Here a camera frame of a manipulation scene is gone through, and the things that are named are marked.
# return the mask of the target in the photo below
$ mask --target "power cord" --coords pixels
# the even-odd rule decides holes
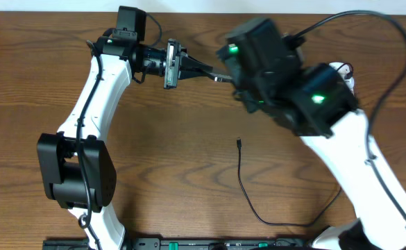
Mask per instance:
[[[237,138],[237,148],[238,148],[238,182],[240,188],[243,190],[244,197],[246,197],[247,202],[249,203],[249,206],[251,207],[252,213],[257,217],[259,221],[261,221],[263,224],[266,224],[268,226],[299,226],[299,227],[310,227],[314,225],[320,217],[325,213],[325,211],[339,198],[341,194],[341,188],[338,191],[338,193],[335,195],[334,199],[330,201],[330,203],[315,217],[315,219],[307,224],[297,224],[297,223],[286,223],[286,222],[278,222],[278,223],[273,223],[273,222],[267,222],[263,220],[258,214],[257,211],[253,208],[252,202],[249,199],[249,196],[246,193],[246,190],[244,189],[243,183],[242,183],[242,178],[240,174],[240,169],[241,169],[241,164],[242,164],[242,140],[241,138]]]
[[[76,153],[78,154],[78,162],[79,162],[79,167],[81,169],[81,176],[83,178],[84,182],[84,187],[85,187],[85,193],[87,196],[87,214],[86,215],[81,215],[78,219],[78,224],[82,229],[88,229],[90,234],[95,240],[95,244],[97,246],[97,249],[100,250],[101,246],[99,244],[99,239],[98,237],[94,234],[92,226],[90,225],[90,221],[92,219],[92,195],[90,193],[90,184],[87,178],[87,173],[85,172],[85,166],[83,162],[83,145],[81,144],[81,129],[83,127],[83,120],[85,113],[87,112],[87,108],[90,105],[90,102],[92,101],[93,95],[96,92],[96,89],[98,88],[99,82],[101,81],[102,73],[103,73],[103,65],[101,62],[101,56],[99,55],[98,50],[95,48],[93,45],[93,42],[87,41],[88,47],[92,50],[96,61],[98,62],[98,74],[96,75],[96,80],[93,85],[92,90],[90,91],[90,94],[87,98],[87,100],[84,103],[83,109],[81,110],[81,114],[78,118],[77,121],[77,127],[76,127]]]
[[[160,34],[159,34],[159,36],[158,36],[158,39],[151,45],[151,47],[154,47],[154,46],[156,46],[158,43],[161,42],[161,38],[162,38],[162,28],[161,28],[161,24],[160,24],[158,21],[156,21],[156,19],[155,19],[152,15],[150,15],[150,14],[148,14],[148,13],[146,13],[146,15],[147,15],[148,17],[150,17],[150,19],[152,19],[152,21],[154,21],[154,22],[156,23],[156,25],[158,25],[158,28],[160,29]]]
[[[294,37],[299,38],[306,33],[314,30],[315,28],[318,28],[322,26],[323,24],[332,21],[336,18],[339,17],[345,17],[348,15],[373,15],[376,17],[380,17],[383,20],[388,21],[390,24],[392,24],[402,35],[403,41],[405,42],[406,45],[406,30],[398,23],[396,20],[394,20],[392,17],[375,12],[375,11],[370,11],[370,10],[352,10],[352,11],[345,11],[338,13],[336,15],[332,15],[330,17],[325,18],[322,21],[319,21],[318,23],[314,24],[313,26],[305,29],[304,31],[301,31],[300,33],[296,34]],[[393,194],[389,190],[389,188],[386,186],[386,183],[384,182],[383,178],[381,177],[377,167],[375,166],[374,160],[376,159],[376,156],[372,153],[371,148],[369,147],[369,140],[370,140],[370,134],[374,126],[375,119],[380,112],[383,104],[385,103],[386,99],[388,96],[400,85],[400,83],[403,81],[403,79],[406,77],[406,63],[405,66],[400,73],[399,76],[394,80],[394,82],[385,90],[385,92],[382,94],[382,96],[378,99],[371,116],[369,117],[369,122],[368,122],[368,128],[366,130],[366,135],[365,135],[365,143],[366,143],[366,153],[368,155],[368,160],[367,162],[371,165],[372,170],[375,173],[375,176],[377,177],[379,183],[381,184],[383,190],[386,192],[387,196],[393,203],[393,205],[397,208],[398,212],[402,215],[403,219],[406,221],[406,212],[403,210],[403,208],[400,206],[400,204],[396,201],[396,198],[394,198]]]
[[[113,31],[115,28],[108,28],[107,30],[104,31],[103,36],[110,37],[113,34]]]

